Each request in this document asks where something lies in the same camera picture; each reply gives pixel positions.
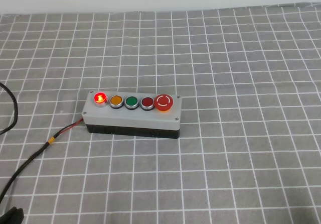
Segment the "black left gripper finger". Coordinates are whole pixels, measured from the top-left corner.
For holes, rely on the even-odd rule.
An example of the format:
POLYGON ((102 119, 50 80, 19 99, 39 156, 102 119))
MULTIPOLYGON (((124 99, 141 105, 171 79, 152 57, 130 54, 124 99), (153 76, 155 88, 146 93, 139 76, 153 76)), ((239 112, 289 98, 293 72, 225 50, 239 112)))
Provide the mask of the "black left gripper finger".
POLYGON ((0 224, 22 224, 23 219, 23 209, 13 207, 0 217, 0 224))

